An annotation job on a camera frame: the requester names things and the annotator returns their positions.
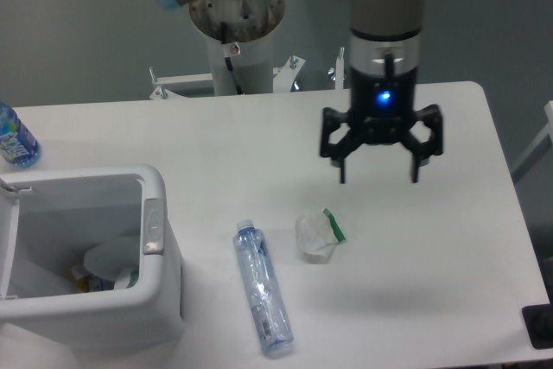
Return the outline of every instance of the green tag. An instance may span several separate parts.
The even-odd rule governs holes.
[[[346,237],[342,233],[342,230],[338,226],[338,223],[336,222],[336,219],[334,219],[334,216],[330,213],[328,209],[325,209],[322,211],[325,215],[327,215],[328,220],[330,221],[330,226],[332,227],[332,230],[334,231],[334,236],[336,239],[338,239],[338,242],[343,242],[346,240]]]

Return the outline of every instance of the metal bracket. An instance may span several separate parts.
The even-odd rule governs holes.
[[[292,64],[294,58],[297,61],[295,64]],[[305,62],[300,57],[292,56],[283,67],[273,68],[273,92],[290,92]],[[154,68],[150,67],[149,75],[154,87],[154,91],[150,94],[149,99],[185,99],[196,95],[193,93],[193,90],[213,88],[213,76],[210,73],[157,78],[154,74]],[[182,96],[173,91],[184,91],[187,95]]]
[[[553,144],[553,101],[545,106],[548,123],[536,134],[526,149],[512,164],[511,178],[518,183],[541,159]]]

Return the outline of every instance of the plastic water bottle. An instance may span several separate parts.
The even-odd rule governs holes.
[[[0,154],[17,168],[35,164],[41,146],[9,105],[0,101]]]
[[[255,229],[250,219],[237,224],[238,235],[232,239],[245,293],[256,324],[261,348],[273,353],[293,339],[288,315],[270,261],[263,231]]]

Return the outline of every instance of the screw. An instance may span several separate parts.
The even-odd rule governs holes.
[[[154,68],[153,67],[150,67],[149,68],[149,76],[151,77],[152,79],[152,84],[155,84],[157,82],[157,77],[156,75],[154,74]]]
[[[297,63],[298,63],[299,61],[300,61],[300,60],[298,60],[297,56],[292,55],[291,58],[290,58],[290,69],[296,69]]]

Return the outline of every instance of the white table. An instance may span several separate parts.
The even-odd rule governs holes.
[[[418,92],[417,108],[442,108],[445,154],[416,185],[400,145],[353,153],[346,185],[318,157],[321,108],[346,110],[348,92],[18,109],[43,146],[32,169],[160,170],[186,262],[187,327],[169,344],[73,353],[4,327],[3,365],[402,369],[553,357],[532,348],[520,312],[548,298],[484,93],[469,82]],[[296,252],[303,207],[328,207],[344,229],[329,264]],[[231,243],[244,218],[265,230],[296,337],[281,359],[260,353],[245,300]]]

